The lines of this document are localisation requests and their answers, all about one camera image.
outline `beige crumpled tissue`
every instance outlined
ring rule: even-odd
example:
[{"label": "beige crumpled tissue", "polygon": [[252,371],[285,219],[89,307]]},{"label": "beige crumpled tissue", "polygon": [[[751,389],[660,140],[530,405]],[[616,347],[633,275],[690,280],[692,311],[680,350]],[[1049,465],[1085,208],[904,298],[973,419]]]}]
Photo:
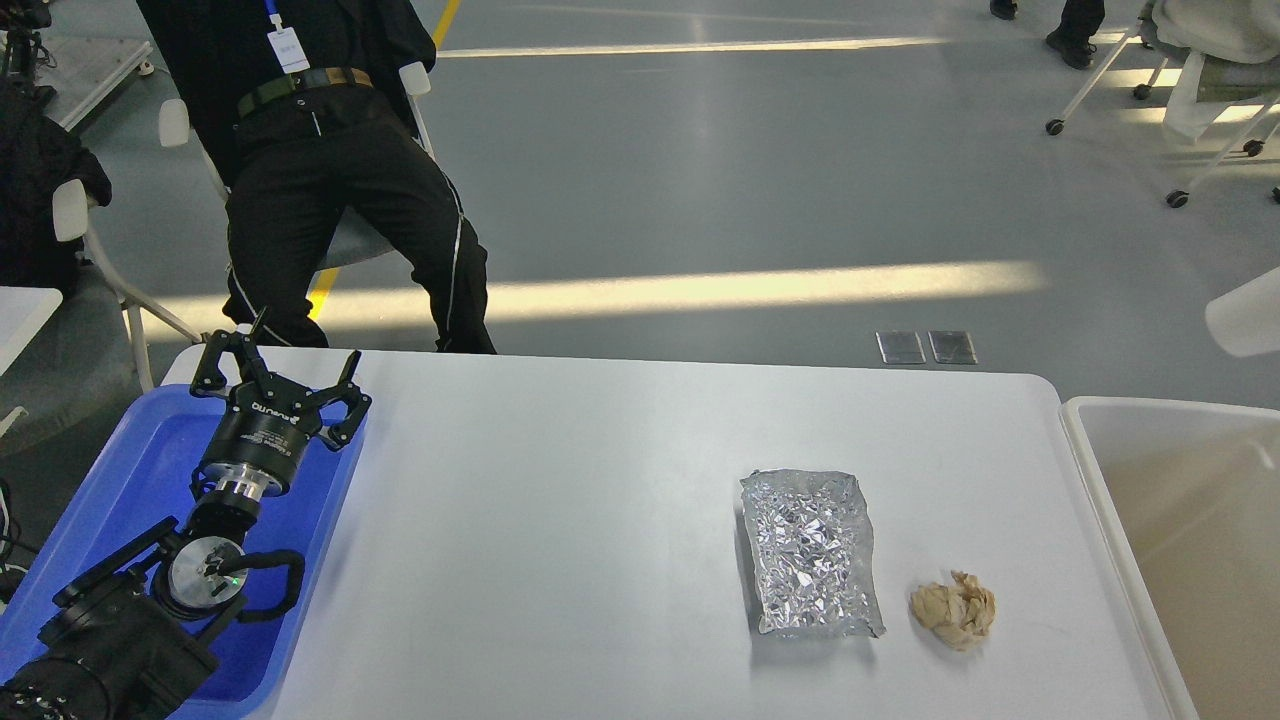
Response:
[{"label": "beige crumpled tissue", "polygon": [[996,620],[996,596],[968,573],[952,570],[956,584],[931,583],[911,593],[911,612],[952,650],[982,644]]}]

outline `black jacket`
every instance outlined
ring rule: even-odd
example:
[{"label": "black jacket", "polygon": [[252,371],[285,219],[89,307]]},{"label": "black jacket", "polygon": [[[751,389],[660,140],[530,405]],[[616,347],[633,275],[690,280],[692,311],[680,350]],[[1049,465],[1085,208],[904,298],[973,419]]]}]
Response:
[{"label": "black jacket", "polygon": [[52,200],[76,178],[99,205],[111,201],[97,158],[0,78],[0,284],[74,291],[79,243],[54,237]]},{"label": "black jacket", "polygon": [[[348,32],[361,38],[374,86],[390,101],[396,114],[417,135],[408,99],[402,92],[399,68],[421,61],[435,65],[435,42],[422,27],[410,0],[334,0],[348,19]],[[210,13],[218,0],[137,0],[156,47],[169,65],[178,95],[187,104],[191,124],[214,160],[223,182],[233,184],[241,158],[233,126],[239,120],[239,97],[219,81],[218,53],[211,37]]]}]

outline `white bin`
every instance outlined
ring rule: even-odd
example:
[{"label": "white bin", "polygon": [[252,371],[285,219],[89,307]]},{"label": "white bin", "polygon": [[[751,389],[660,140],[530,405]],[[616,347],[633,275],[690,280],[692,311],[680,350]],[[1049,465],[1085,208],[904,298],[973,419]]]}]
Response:
[{"label": "white bin", "polygon": [[1175,715],[1280,717],[1280,411],[1076,397],[1062,419]]}]

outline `black pants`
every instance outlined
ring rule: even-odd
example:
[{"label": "black pants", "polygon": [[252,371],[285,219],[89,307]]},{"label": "black pants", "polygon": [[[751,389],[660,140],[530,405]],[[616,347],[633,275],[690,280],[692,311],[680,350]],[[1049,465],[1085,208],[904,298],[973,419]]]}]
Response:
[{"label": "black pants", "polygon": [[275,101],[237,128],[244,167],[227,202],[230,300],[264,343],[326,347],[307,288],[344,208],[412,265],[430,295],[436,348],[494,352],[485,259],[457,191],[376,91],[330,87]]},{"label": "black pants", "polygon": [[1098,32],[1106,17],[1103,0],[1066,0],[1056,32],[1073,44],[1084,44]]}]

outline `trouser leg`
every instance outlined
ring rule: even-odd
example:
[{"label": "trouser leg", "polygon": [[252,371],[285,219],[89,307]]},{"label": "trouser leg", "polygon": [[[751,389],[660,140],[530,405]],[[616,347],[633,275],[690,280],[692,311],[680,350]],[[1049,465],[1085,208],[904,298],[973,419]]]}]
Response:
[{"label": "trouser leg", "polygon": [[453,184],[393,122],[362,126],[340,140],[351,145],[348,156],[361,159],[344,165],[347,199],[413,266],[413,282],[430,295],[436,348],[495,352],[484,325],[488,252]]},{"label": "trouser leg", "polygon": [[1057,32],[1073,44],[1088,42],[1102,27],[1103,19],[1106,19],[1103,0],[1066,0]]},{"label": "trouser leg", "polygon": [[311,320],[307,288],[342,214],[325,191],[316,141],[260,154],[242,170],[227,202],[230,299],[223,313],[252,323],[269,309],[264,345],[328,347]]}]

